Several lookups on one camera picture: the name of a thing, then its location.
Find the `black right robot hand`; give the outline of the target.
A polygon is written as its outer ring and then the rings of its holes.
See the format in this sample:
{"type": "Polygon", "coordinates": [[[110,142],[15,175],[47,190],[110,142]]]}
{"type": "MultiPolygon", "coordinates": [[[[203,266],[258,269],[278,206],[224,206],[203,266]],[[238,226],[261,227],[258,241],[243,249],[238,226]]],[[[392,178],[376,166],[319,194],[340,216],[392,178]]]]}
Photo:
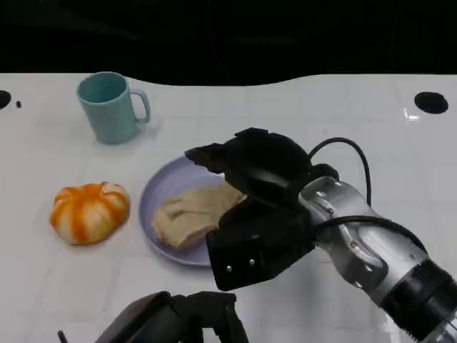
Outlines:
{"type": "Polygon", "coordinates": [[[185,157],[250,197],[277,202],[292,182],[308,173],[311,160],[295,141],[266,129],[249,128],[224,143],[185,151],[185,157]]]}

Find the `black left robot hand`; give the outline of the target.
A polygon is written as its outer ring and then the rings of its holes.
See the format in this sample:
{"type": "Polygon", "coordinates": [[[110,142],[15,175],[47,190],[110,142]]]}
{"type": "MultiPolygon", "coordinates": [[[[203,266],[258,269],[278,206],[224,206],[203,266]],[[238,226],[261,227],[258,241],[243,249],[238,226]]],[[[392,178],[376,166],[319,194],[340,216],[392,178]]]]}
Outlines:
{"type": "Polygon", "coordinates": [[[247,342],[235,302],[232,293],[157,292],[130,303],[96,341],[203,342],[204,330],[212,329],[220,342],[247,342]]]}

